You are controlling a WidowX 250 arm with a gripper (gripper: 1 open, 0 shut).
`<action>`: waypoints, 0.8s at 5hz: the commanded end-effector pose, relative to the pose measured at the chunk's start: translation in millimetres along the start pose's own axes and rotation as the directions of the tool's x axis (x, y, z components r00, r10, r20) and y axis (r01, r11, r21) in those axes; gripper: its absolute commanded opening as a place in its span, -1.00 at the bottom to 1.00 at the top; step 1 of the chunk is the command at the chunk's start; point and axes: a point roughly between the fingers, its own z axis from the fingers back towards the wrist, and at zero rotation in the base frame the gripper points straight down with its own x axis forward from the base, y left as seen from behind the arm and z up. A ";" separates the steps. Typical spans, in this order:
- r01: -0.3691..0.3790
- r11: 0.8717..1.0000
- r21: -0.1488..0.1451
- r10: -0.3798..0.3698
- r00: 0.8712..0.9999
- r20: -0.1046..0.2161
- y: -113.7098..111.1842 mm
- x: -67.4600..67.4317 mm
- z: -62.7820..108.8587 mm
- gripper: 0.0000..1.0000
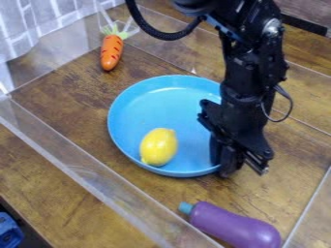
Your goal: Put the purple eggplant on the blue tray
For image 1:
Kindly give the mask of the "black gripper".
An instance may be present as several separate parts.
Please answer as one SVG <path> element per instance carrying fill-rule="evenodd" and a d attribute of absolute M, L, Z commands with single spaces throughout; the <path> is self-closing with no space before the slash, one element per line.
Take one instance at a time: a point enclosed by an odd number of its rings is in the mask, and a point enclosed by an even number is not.
<path fill-rule="evenodd" d="M 221 102 L 203 99 L 197 121 L 211 133 L 209 160 L 221 164 L 220 177 L 229 177 L 247 164 L 257 175 L 269 170 L 273 152 L 264 137 L 264 127 L 273 101 L 273 91 L 244 96 L 220 87 Z"/>

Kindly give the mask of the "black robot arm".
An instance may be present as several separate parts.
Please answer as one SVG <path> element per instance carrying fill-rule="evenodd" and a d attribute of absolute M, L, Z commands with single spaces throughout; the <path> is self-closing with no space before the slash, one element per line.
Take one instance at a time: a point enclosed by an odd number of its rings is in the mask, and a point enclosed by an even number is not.
<path fill-rule="evenodd" d="M 209 160 L 221 177 L 243 165 L 263 174 L 273 152 L 264 137 L 271 107 L 284 90 L 288 64 L 281 50 L 280 10 L 272 0 L 173 0 L 177 10 L 219 31 L 225 77 L 221 101 L 200 102 L 197 121 L 211 132 Z"/>

